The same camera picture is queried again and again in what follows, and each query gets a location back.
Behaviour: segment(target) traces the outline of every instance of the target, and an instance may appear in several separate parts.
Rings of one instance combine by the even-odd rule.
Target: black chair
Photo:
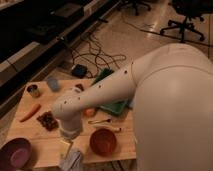
[[[204,21],[202,18],[202,14],[210,13],[213,11],[213,8],[206,10],[204,0],[172,0],[171,5],[175,9],[175,11],[184,15],[185,19],[183,22],[177,22],[173,20],[169,20],[168,26],[160,30],[160,34],[163,35],[165,30],[176,29],[179,28],[179,33],[181,34],[181,42],[184,43],[185,30],[192,31],[196,34],[200,35],[200,41],[204,41],[205,37],[203,33],[199,32],[195,29],[194,24],[191,22],[192,19],[199,18],[200,21]]]
[[[132,4],[132,7],[135,9],[135,15],[136,16],[139,15],[138,5],[144,5],[144,6],[147,7],[148,11],[151,11],[151,6],[147,3],[144,3],[141,0],[121,0],[121,1],[122,1],[122,4],[119,6],[118,10],[120,10],[123,6]]]

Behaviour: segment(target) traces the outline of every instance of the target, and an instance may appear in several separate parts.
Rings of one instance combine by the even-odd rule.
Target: orange carrot
[[[19,122],[24,122],[28,119],[30,119],[33,115],[36,114],[36,112],[38,112],[38,110],[41,108],[40,104],[35,104],[32,109],[30,110],[29,113],[27,113]]]

